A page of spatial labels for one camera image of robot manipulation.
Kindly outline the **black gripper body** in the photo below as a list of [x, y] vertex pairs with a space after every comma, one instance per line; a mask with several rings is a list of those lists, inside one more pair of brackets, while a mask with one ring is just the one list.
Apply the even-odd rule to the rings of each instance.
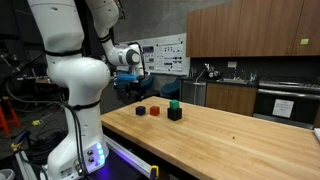
[[139, 82], [130, 82], [127, 85], [127, 91], [128, 92], [134, 91], [138, 95], [140, 95], [141, 94], [141, 84]]

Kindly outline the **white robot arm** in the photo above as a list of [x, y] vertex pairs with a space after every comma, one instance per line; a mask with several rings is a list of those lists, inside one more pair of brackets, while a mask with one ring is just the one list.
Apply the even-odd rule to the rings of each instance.
[[110, 79], [108, 65], [85, 57], [84, 32], [76, 0], [28, 0], [42, 36], [47, 74], [69, 90], [67, 136], [49, 154], [41, 177], [78, 180], [105, 165], [109, 149], [100, 120], [100, 101]]

